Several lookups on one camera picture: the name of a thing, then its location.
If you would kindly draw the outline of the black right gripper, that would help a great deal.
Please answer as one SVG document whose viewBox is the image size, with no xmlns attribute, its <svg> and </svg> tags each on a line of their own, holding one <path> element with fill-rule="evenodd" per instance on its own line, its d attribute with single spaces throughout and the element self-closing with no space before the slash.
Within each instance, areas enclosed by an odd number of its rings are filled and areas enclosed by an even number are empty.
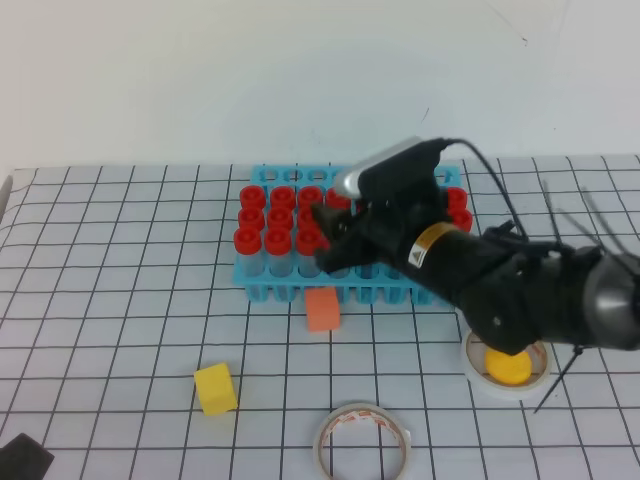
<svg viewBox="0 0 640 480">
<path fill-rule="evenodd" d="M 412 279 L 448 277 L 450 266 L 438 251 L 422 256 L 417 266 L 410 251 L 428 227 L 446 219 L 434 170 L 444 144 L 418 144 L 360 180 L 363 198 L 356 210 L 311 205 L 314 222 L 332 240 L 314 252 L 321 271 L 333 273 L 372 264 L 392 266 Z"/>
</svg>

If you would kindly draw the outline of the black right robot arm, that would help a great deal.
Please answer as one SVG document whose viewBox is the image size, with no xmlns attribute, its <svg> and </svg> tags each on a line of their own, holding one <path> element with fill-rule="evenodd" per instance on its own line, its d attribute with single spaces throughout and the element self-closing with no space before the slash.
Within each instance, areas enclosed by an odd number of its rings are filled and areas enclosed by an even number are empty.
<svg viewBox="0 0 640 480">
<path fill-rule="evenodd" d="M 342 171 L 351 212 L 315 204 L 328 240 L 315 258 L 333 273 L 381 263 L 461 310 L 489 347 L 517 354 L 538 342 L 624 351 L 639 346 L 639 259 L 599 241 L 534 241 L 518 217 L 482 234 L 453 222 L 435 169 L 447 138 L 417 140 Z"/>
</svg>

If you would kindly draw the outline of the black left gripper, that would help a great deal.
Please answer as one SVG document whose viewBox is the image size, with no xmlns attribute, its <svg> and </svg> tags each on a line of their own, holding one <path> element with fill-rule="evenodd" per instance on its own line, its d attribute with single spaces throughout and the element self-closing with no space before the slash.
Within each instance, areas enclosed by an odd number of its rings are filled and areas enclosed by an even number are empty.
<svg viewBox="0 0 640 480">
<path fill-rule="evenodd" d="M 54 455 L 34 439 L 20 433 L 0 451 L 1 480 L 43 480 Z"/>
</svg>

